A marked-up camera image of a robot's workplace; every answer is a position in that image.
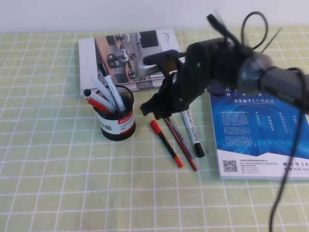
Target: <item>red pen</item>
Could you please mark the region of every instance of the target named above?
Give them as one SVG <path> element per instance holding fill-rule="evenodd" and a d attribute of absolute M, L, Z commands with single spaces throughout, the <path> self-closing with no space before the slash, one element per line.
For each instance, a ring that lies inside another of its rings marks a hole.
<path fill-rule="evenodd" d="M 104 112 L 104 113 L 108 113 L 110 115 L 112 115 L 112 112 L 110 110 L 108 110 L 104 105 L 98 103 L 97 101 L 93 100 L 92 98 L 88 99 L 86 98 L 86 101 L 92 105 L 93 107 L 97 108 L 98 110 Z"/>
<path fill-rule="evenodd" d="M 185 149 L 184 145 L 182 144 L 182 142 L 180 141 L 177 133 L 174 131 L 170 121 L 169 121 L 169 118 L 165 118 L 164 121 L 166 122 L 168 128 L 170 129 L 170 131 L 172 132 L 172 134 L 174 135 L 176 141 L 178 142 L 180 148 L 182 149 L 185 157 L 187 158 L 189 164 L 191 165 L 192 169 L 196 172 L 197 171 L 197 167 L 195 166 L 195 164 L 193 163 L 188 151 Z"/>
<path fill-rule="evenodd" d="M 162 140 L 163 144 L 165 145 L 165 147 L 167 148 L 167 150 L 170 152 L 170 154 L 172 155 L 175 163 L 177 164 L 177 166 L 179 168 L 183 167 L 182 162 L 180 161 L 180 159 L 178 158 L 178 156 L 176 155 L 175 151 L 173 150 L 173 148 L 170 146 L 168 140 L 166 139 L 166 137 L 164 136 L 161 128 L 159 127 L 159 125 L 157 124 L 157 122 L 155 120 L 152 120 L 150 123 L 150 127 L 153 129 L 153 131 L 159 135 L 160 139 Z"/>

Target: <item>white wall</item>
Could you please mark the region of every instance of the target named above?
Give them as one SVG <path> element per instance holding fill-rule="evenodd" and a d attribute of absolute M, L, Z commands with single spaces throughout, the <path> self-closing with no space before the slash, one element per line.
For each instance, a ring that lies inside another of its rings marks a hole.
<path fill-rule="evenodd" d="M 250 11 L 271 25 L 309 24 L 308 0 L 0 0 L 0 32 L 205 27 L 214 9 L 227 25 Z"/>

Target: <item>label on pen holder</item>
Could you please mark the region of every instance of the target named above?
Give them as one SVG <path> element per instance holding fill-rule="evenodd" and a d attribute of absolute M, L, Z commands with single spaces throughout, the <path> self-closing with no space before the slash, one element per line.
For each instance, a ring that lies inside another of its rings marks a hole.
<path fill-rule="evenodd" d="M 134 124 L 133 109 L 131 112 L 118 120 L 107 120 L 98 115 L 101 128 L 109 134 L 123 134 L 126 133 Z"/>

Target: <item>photo on book cover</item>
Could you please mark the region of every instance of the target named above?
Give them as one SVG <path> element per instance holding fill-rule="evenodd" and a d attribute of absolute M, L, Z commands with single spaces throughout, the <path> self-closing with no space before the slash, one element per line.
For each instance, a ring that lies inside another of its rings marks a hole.
<path fill-rule="evenodd" d="M 95 50 L 98 79 L 103 83 L 103 68 L 115 84 L 164 78 L 162 73 L 141 76 L 138 72 L 144 57 L 163 51 L 155 30 L 95 38 Z"/>

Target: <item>grid pattern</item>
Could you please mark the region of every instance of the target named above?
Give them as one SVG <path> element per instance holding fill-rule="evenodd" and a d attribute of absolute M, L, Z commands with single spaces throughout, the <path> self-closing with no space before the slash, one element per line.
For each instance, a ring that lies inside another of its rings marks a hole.
<path fill-rule="evenodd" d="M 239 34 L 239 28 L 232 28 Z M 270 29 L 269 38 L 276 31 Z M 262 28 L 248 28 L 257 44 Z M 218 36 L 177 31 L 182 48 Z M 265 232 L 276 181 L 219 179 L 206 94 L 190 107 L 207 155 L 193 173 L 177 169 L 138 107 L 156 90 L 135 92 L 134 135 L 111 142 L 79 96 L 80 38 L 105 33 L 0 35 L 0 232 Z M 309 72 L 309 27 L 285 27 L 266 54 Z M 187 139 L 180 115 L 175 120 Z M 289 182 L 276 232 L 309 231 L 309 184 Z"/>

